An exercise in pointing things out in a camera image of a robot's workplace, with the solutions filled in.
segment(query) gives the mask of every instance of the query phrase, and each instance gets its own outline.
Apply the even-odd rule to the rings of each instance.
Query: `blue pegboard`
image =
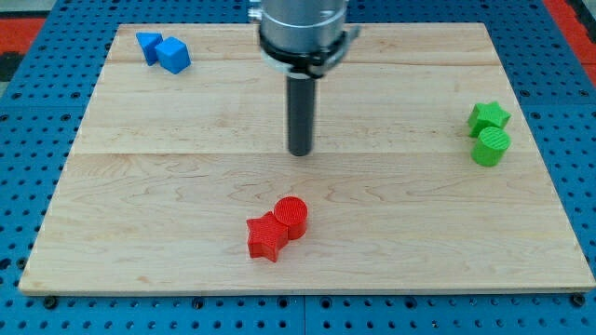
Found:
[[[244,0],[59,0],[0,100],[0,333],[592,333],[596,294],[44,298],[16,286],[120,23],[247,22]],[[484,22],[596,270],[596,92],[538,0],[351,0],[352,22]]]

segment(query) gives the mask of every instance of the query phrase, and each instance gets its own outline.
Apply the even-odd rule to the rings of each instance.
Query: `green star block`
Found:
[[[472,149],[472,159],[483,167],[499,164],[503,154],[511,144],[511,138],[505,130],[498,127],[486,127],[478,136]]]
[[[467,120],[467,125],[471,128],[469,137],[478,137],[486,127],[503,129],[510,117],[511,114],[501,108],[496,101],[491,103],[477,103],[474,105],[474,110]]]

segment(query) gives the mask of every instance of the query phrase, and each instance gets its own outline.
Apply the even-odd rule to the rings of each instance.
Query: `blue cube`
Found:
[[[163,42],[161,33],[137,33],[137,41],[142,49],[142,54],[147,60],[147,65],[151,66],[157,61],[156,47]]]
[[[190,65],[186,44],[175,37],[168,37],[156,47],[159,63],[164,69],[177,74]]]

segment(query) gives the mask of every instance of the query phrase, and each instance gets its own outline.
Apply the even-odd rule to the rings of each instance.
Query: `green cylinder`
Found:
[[[503,129],[486,127],[472,149],[472,159],[483,167],[494,167],[499,164],[510,144],[511,138]]]

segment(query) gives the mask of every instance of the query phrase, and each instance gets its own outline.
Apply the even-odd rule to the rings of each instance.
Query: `wood grain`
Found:
[[[178,75],[134,34],[187,43]],[[283,77],[250,25],[123,25],[20,281],[30,295],[582,291],[594,278],[480,24],[371,24],[319,81],[315,150],[286,153]],[[513,144],[477,166],[466,120]],[[245,220],[295,194],[306,235],[252,260]]]

